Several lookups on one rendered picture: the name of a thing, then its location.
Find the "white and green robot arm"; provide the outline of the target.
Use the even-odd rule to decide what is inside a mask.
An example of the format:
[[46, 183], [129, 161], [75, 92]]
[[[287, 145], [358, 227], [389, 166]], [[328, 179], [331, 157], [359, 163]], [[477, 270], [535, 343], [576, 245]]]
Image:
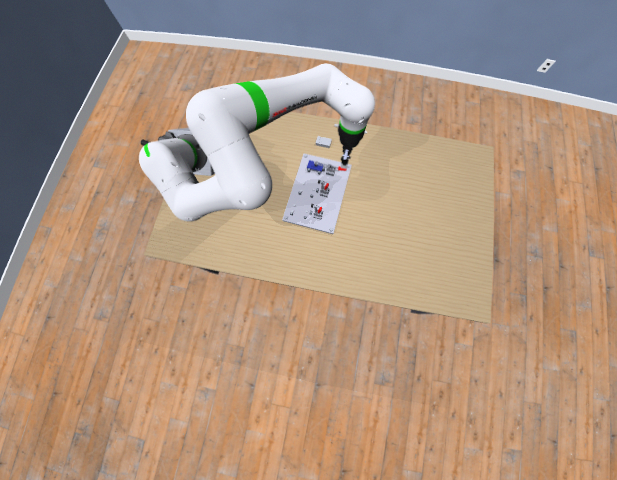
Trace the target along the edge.
[[[344, 142], [357, 143], [367, 133], [375, 108], [372, 92], [334, 65], [321, 64], [287, 77], [197, 93], [186, 110], [193, 135], [175, 137], [166, 131], [158, 137], [161, 142], [142, 139], [140, 166], [173, 214], [183, 221], [196, 221], [221, 210], [257, 209], [271, 195], [272, 178], [249, 134], [317, 102], [340, 114], [340, 123], [334, 127]], [[198, 182], [193, 172], [201, 170], [207, 158], [215, 176]]]

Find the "blue rectangular block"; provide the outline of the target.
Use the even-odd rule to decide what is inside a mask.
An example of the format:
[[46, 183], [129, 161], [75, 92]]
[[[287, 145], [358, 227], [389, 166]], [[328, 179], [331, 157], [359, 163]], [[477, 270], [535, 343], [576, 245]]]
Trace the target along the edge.
[[310, 169], [310, 171], [314, 171], [314, 172], [321, 171], [321, 173], [322, 173], [323, 166], [318, 165], [316, 167], [316, 166], [314, 166], [314, 161], [309, 160], [308, 165], [307, 165], [307, 169], [308, 168]]

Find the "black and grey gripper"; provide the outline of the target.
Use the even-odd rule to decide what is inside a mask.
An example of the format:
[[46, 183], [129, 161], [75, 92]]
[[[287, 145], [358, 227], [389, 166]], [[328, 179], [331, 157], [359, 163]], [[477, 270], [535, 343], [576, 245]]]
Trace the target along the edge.
[[[347, 159], [347, 160], [348, 160], [348, 159], [351, 159], [351, 156], [349, 157], [349, 154], [351, 154], [351, 152], [352, 152], [353, 148], [354, 148], [354, 147], [356, 147], [356, 146], [359, 144], [359, 142], [360, 142], [360, 141], [359, 141], [359, 142], [357, 142], [357, 143], [346, 143], [346, 142], [344, 142], [344, 141], [340, 138], [340, 142], [341, 142], [341, 144], [343, 145], [343, 156], [341, 157], [341, 160], [342, 160], [342, 159], [343, 159], [343, 160], [341, 161], [341, 168], [343, 168], [343, 169], [347, 169], [347, 162], [348, 162], [348, 161], [346, 161], [346, 159]], [[351, 149], [351, 150], [350, 150], [350, 149]], [[350, 153], [349, 153], [349, 152], [350, 152]], [[347, 153], [348, 153], [348, 155], [347, 155]], [[346, 165], [345, 165], [345, 164], [346, 164]], [[344, 165], [345, 165], [345, 166], [344, 166]]]

